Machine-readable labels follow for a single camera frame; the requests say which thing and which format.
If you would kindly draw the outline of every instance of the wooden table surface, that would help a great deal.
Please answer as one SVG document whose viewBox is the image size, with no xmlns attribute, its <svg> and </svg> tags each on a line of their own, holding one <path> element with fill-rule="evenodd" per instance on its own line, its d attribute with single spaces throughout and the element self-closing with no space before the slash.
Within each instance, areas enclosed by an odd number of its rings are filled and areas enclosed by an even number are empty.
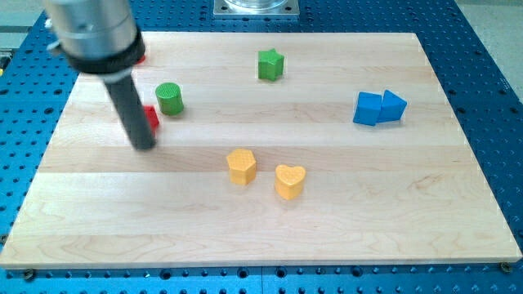
<svg viewBox="0 0 523 294">
<path fill-rule="evenodd" d="M 82 74 L 0 264 L 22 268 L 351 265 L 517 261 L 510 229 L 411 33 L 145 33 L 134 77 L 186 109 L 158 146 L 127 142 L 101 82 Z M 257 52 L 286 56 L 257 79 Z M 390 89 L 401 122 L 352 122 L 358 91 Z M 229 182 L 251 149 L 257 179 Z M 278 164 L 307 169 L 293 201 Z"/>
</svg>

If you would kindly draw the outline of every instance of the blue pegboard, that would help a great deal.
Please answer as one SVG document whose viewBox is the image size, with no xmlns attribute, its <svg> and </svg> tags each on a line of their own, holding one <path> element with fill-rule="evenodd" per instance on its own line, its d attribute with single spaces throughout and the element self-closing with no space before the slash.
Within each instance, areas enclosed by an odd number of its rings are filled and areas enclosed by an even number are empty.
<svg viewBox="0 0 523 294">
<path fill-rule="evenodd" d="M 523 105 L 453 1 L 301 0 L 295 20 L 213 20 L 208 0 L 134 0 L 143 30 L 415 32 L 523 247 Z M 0 234 L 7 234 L 77 74 L 52 58 L 42 16 L 0 78 Z M 521 293 L 514 265 L 112 269 L 0 269 L 0 293 Z"/>
</svg>

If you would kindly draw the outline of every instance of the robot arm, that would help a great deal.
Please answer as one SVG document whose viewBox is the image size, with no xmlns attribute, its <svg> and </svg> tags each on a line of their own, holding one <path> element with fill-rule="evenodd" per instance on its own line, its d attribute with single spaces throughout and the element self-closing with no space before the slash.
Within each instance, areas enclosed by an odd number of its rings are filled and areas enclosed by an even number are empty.
<svg viewBox="0 0 523 294">
<path fill-rule="evenodd" d="M 127 0 L 43 0 L 58 37 L 50 51 L 63 53 L 73 68 L 99 75 L 135 149 L 155 140 L 132 81 L 132 66 L 145 44 Z"/>
</svg>

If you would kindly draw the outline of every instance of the blue cube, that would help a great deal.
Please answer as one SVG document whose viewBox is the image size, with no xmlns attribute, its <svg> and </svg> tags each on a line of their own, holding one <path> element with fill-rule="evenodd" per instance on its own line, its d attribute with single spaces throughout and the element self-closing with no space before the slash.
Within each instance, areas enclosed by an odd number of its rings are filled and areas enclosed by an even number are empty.
<svg viewBox="0 0 523 294">
<path fill-rule="evenodd" d="M 385 90 L 383 94 L 382 111 L 378 117 L 378 123 L 400 120 L 407 107 L 407 101 L 401 99 L 391 91 Z"/>
<path fill-rule="evenodd" d="M 375 126 L 382 109 L 382 96 L 373 93 L 360 92 L 356 112 L 352 122 Z"/>
</svg>

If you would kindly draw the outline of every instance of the yellow hexagon block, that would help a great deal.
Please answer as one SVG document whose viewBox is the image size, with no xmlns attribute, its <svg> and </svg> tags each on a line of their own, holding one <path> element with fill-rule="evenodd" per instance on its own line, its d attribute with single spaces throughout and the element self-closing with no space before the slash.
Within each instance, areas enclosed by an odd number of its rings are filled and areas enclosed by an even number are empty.
<svg viewBox="0 0 523 294">
<path fill-rule="evenodd" d="M 236 149 L 227 155 L 230 181 L 246 185 L 256 178 L 256 159 L 251 150 Z"/>
<path fill-rule="evenodd" d="M 275 189 L 279 196 L 287 200 L 296 198 L 303 191 L 306 170 L 304 167 L 276 167 Z"/>
</svg>

